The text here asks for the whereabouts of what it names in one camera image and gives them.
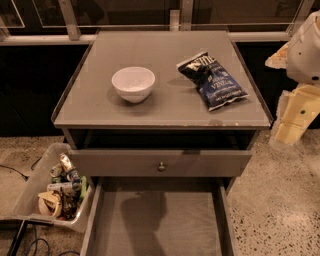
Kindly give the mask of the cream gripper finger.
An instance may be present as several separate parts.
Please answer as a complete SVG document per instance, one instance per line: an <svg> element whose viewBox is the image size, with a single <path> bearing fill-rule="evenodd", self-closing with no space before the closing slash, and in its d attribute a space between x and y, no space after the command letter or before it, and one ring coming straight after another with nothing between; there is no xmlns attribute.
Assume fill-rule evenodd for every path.
<svg viewBox="0 0 320 256"><path fill-rule="evenodd" d="M289 43L285 43L280 49L278 49L273 55L267 58L265 65L274 69L286 69L287 68L287 50Z"/></svg>
<svg viewBox="0 0 320 256"><path fill-rule="evenodd" d="M302 137L305 130L291 123L275 122L271 129L269 143L272 146L293 146Z"/></svg>

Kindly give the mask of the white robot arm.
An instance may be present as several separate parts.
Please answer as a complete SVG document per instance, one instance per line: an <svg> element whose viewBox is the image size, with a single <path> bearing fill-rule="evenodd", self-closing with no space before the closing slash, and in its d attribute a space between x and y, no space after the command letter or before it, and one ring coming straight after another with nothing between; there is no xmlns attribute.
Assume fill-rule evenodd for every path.
<svg viewBox="0 0 320 256"><path fill-rule="evenodd" d="M320 11L311 13L265 65L285 69L298 83L292 92L282 92L271 130L270 145L283 150L296 144L320 114Z"/></svg>

